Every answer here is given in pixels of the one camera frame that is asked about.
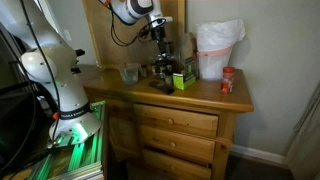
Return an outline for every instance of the green box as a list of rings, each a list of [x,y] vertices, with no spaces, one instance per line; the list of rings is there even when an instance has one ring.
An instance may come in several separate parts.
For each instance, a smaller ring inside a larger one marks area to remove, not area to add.
[[[173,74],[173,84],[177,89],[185,90],[195,82],[196,76],[192,73],[187,75],[177,73]]]

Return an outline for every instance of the baseboard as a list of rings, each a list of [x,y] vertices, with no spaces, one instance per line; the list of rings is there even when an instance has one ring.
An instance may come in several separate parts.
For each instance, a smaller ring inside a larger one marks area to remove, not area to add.
[[[231,152],[283,165],[284,156],[278,154],[238,145],[231,146]]]

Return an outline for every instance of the white wall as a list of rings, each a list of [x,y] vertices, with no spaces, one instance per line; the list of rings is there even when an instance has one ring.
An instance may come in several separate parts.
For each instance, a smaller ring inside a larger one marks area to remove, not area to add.
[[[188,31],[237,18],[246,38],[230,64],[244,70],[255,111],[238,117],[235,144],[285,155],[320,80],[320,1],[187,0]]]
[[[81,0],[47,0],[58,26],[59,34],[73,49],[83,49],[86,54],[78,58],[79,64],[96,64],[96,55]],[[71,41],[66,39],[68,30]]]

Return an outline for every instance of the glass jar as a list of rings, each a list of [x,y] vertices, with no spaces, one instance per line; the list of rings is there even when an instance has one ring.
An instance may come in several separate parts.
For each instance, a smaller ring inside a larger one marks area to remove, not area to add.
[[[227,66],[223,68],[223,79],[221,82],[221,93],[230,94],[232,92],[235,68]]]

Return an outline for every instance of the red cap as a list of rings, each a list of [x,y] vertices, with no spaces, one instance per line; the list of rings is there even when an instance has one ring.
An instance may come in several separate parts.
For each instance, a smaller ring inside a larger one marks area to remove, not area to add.
[[[235,72],[235,68],[232,66],[227,66],[223,68],[223,73],[234,73]]]

